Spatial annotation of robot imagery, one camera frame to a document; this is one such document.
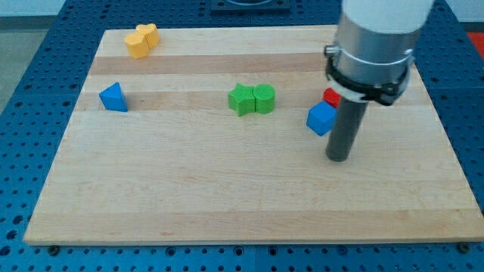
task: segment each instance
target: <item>white cylinder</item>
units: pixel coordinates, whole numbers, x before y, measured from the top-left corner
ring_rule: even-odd
[[[343,0],[343,13],[373,32],[399,34],[420,29],[433,0]]]

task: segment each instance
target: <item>yellow block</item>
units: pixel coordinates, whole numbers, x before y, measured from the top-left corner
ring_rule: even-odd
[[[124,40],[128,53],[133,58],[142,58],[148,55],[150,47],[143,34],[135,32],[126,36]]]
[[[155,25],[154,23],[150,23],[148,25],[143,25],[143,24],[137,25],[136,30],[141,34],[143,34],[144,37],[146,37],[148,46],[150,48],[157,46],[158,43],[160,42],[157,25]]]

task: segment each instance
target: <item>toy block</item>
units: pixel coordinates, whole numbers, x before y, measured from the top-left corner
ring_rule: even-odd
[[[235,89],[228,93],[228,107],[235,110],[238,116],[256,112],[253,87],[237,83]]]
[[[337,109],[338,105],[340,105],[340,99],[341,95],[335,92],[335,90],[332,88],[327,88],[323,93],[323,100],[333,106],[335,109]]]
[[[124,97],[121,86],[118,82],[111,85],[106,90],[99,94],[99,98],[106,110],[117,110],[121,112],[127,112],[126,99]]]
[[[148,25],[137,25],[136,30],[143,34],[146,38],[149,48],[153,48],[160,42],[160,36],[158,35],[157,25],[150,23]]]
[[[124,42],[131,57],[138,59],[148,56],[150,48],[143,34],[139,32],[129,34]]]
[[[336,109],[326,101],[322,101],[309,110],[306,125],[317,135],[323,136],[333,128]]]
[[[270,113],[274,109],[275,90],[269,84],[257,85],[253,90],[256,99],[256,113]]]

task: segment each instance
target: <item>blue pegboard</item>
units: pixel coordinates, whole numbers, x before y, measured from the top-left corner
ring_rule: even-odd
[[[47,247],[22,242],[73,105],[106,29],[336,24],[339,0],[293,0],[291,11],[210,14],[209,2],[67,0],[0,116],[2,271],[484,270],[484,244]],[[484,72],[449,6],[436,1],[417,68],[484,209]]]

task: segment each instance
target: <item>wooden board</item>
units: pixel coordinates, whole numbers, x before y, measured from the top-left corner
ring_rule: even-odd
[[[415,68],[371,104],[350,158],[306,127],[335,26],[161,29],[149,57],[107,31],[24,237],[32,245],[484,240],[484,220]],[[98,93],[119,82],[127,113]],[[235,84],[276,109],[237,117]]]

